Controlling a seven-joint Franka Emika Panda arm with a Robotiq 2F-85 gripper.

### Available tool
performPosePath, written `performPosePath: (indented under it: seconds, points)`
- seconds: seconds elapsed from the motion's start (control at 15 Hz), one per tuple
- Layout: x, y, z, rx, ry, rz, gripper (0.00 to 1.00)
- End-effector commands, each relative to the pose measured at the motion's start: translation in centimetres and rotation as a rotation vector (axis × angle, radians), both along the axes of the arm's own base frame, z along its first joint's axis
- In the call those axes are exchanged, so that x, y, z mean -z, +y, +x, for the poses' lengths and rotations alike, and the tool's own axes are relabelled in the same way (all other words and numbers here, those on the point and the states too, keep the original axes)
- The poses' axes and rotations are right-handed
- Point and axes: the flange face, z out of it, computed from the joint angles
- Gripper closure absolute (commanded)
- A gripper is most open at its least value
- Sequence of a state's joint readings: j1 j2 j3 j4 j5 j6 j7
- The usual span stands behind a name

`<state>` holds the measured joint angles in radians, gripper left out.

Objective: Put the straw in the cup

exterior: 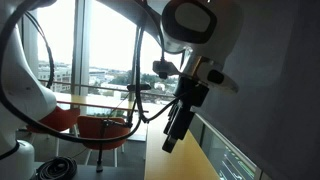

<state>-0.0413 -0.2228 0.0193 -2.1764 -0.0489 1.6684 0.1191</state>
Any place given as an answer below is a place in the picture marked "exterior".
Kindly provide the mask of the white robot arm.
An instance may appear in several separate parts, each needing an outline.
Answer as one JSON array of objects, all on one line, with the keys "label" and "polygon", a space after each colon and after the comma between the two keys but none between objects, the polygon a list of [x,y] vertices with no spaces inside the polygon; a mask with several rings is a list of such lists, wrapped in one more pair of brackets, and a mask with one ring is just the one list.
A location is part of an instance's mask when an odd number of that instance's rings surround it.
[{"label": "white robot arm", "polygon": [[[39,123],[54,112],[57,100],[53,92],[42,86],[26,63],[20,42],[17,22],[28,11],[49,6],[56,0],[1,0],[1,161],[3,180],[28,180],[33,176],[34,148],[22,146],[15,131],[25,122],[63,138],[57,131]],[[181,117],[191,106],[184,97],[189,82],[218,87],[236,93],[238,85],[222,72],[225,60],[232,51],[242,26],[241,8],[232,0],[201,3],[198,0],[170,0],[157,14],[142,0],[102,0],[110,8],[121,8],[124,16],[146,30],[155,32],[163,51],[179,53],[185,50],[190,57],[183,71],[176,99],[181,106],[170,124],[163,149],[173,150],[177,140],[189,126]]]}]

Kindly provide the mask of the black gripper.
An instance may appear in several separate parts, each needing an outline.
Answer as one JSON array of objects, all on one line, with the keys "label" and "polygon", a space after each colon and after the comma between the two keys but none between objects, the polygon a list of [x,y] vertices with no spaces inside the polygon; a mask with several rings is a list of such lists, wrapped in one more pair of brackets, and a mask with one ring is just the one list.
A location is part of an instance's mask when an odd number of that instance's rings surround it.
[{"label": "black gripper", "polygon": [[180,77],[174,96],[179,100],[174,104],[169,113],[169,122],[164,133],[166,137],[162,149],[171,153],[176,145],[177,139],[183,140],[193,119],[192,106],[200,107],[206,98],[209,88],[186,77]]}]

